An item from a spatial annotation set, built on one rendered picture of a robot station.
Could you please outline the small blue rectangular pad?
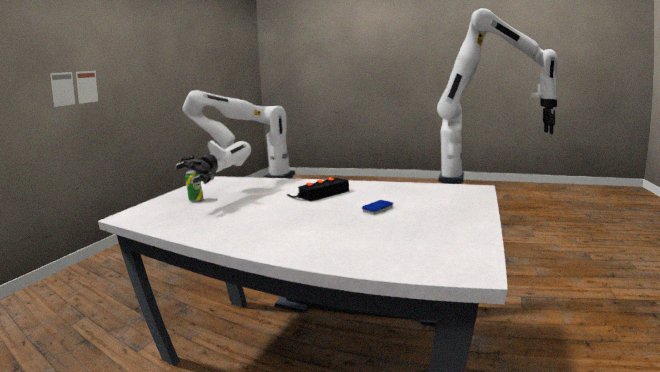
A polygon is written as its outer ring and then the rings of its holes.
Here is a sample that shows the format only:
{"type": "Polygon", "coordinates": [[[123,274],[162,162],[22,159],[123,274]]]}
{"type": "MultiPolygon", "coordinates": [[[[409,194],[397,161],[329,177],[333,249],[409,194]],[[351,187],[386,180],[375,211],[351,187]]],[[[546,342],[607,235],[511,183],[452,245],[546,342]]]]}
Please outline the small blue rectangular pad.
{"type": "Polygon", "coordinates": [[[377,215],[392,208],[393,208],[393,202],[386,200],[378,200],[362,206],[362,212],[371,215],[377,215]]]}

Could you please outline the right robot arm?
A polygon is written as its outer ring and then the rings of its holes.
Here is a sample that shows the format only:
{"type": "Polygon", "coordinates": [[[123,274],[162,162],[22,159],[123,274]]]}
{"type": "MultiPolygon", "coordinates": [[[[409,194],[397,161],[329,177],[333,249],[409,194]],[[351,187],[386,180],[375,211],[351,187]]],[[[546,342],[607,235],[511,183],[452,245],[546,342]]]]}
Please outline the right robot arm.
{"type": "Polygon", "coordinates": [[[191,91],[184,102],[183,111],[220,144],[221,147],[213,141],[207,144],[210,154],[214,155],[218,161],[217,172],[232,164],[242,165],[249,156],[251,147],[243,141],[233,144],[234,135],[222,123],[206,118],[201,112],[204,106],[217,108],[227,118],[254,120],[270,125],[270,132],[267,133],[270,174],[289,173],[286,146],[287,123],[283,107],[256,106],[244,100],[217,96],[198,90],[191,91]]]}

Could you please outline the green and yellow drink can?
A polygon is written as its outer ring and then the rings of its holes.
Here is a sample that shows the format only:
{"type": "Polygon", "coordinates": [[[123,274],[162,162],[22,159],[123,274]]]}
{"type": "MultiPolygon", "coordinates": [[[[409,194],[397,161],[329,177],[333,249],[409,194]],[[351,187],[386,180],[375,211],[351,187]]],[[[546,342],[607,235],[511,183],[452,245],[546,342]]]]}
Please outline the green and yellow drink can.
{"type": "Polygon", "coordinates": [[[186,175],[185,175],[188,199],[192,203],[200,202],[203,199],[203,192],[202,192],[201,182],[197,182],[197,183],[193,183],[193,184],[190,183],[191,178],[195,177],[197,175],[200,175],[200,174],[197,174],[195,171],[193,171],[193,173],[190,173],[190,171],[188,171],[188,172],[186,172],[186,175]]]}

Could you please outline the black power strip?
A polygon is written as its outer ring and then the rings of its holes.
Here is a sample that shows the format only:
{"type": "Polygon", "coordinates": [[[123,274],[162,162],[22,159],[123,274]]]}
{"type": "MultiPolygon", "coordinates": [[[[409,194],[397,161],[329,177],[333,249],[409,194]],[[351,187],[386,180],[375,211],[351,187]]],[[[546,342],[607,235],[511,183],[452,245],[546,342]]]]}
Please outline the black power strip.
{"type": "Polygon", "coordinates": [[[309,202],[321,198],[333,196],[336,194],[349,192],[349,181],[341,178],[327,178],[326,180],[318,180],[315,183],[306,183],[303,186],[298,186],[296,196],[287,194],[292,198],[305,199],[309,202]]]}

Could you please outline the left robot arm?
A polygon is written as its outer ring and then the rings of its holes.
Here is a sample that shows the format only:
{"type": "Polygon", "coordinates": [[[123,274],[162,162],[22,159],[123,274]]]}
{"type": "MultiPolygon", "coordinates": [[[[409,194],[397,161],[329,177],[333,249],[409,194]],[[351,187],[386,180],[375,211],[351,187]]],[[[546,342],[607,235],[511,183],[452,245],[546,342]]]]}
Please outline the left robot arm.
{"type": "Polygon", "coordinates": [[[490,10],[485,8],[476,10],[472,14],[466,39],[437,107],[438,114],[443,118],[441,127],[442,175],[446,177],[462,175],[462,108],[459,102],[475,74],[482,43],[488,31],[504,38],[543,67],[540,75],[540,93],[531,93],[531,97],[557,99],[558,57],[555,51],[542,50],[536,41],[505,23],[490,10]]]}

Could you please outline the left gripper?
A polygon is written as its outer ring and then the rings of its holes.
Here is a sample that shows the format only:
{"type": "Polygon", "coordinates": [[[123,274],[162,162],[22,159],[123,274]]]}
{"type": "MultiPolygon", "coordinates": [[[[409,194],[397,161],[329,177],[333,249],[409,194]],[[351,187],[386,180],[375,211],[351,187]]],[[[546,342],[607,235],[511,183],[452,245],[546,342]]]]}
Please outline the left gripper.
{"type": "Polygon", "coordinates": [[[555,124],[555,110],[552,110],[553,107],[557,107],[557,99],[541,99],[540,105],[543,108],[543,122],[544,132],[548,132],[549,135],[554,134],[554,124],[555,124]],[[554,121],[553,121],[554,119],[554,121]],[[548,126],[549,125],[549,126],[548,126]]]}

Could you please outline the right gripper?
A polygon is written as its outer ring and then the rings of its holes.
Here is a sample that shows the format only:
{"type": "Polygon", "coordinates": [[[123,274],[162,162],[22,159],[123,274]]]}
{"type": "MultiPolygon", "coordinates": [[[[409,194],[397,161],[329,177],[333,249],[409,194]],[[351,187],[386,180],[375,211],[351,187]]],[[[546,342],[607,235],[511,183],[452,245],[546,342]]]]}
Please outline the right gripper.
{"type": "Polygon", "coordinates": [[[218,161],[216,157],[212,154],[204,155],[200,159],[195,159],[194,155],[190,155],[190,156],[182,157],[181,162],[176,164],[175,169],[178,170],[183,167],[191,169],[195,171],[197,174],[200,174],[200,176],[197,175],[195,177],[192,177],[190,183],[193,184],[197,182],[203,182],[204,184],[207,184],[208,182],[214,180],[215,178],[215,174],[218,170],[218,161]],[[185,165],[186,163],[189,164],[185,165]],[[193,163],[192,167],[190,167],[191,163],[193,163]],[[204,177],[203,174],[207,176],[204,177]]]}

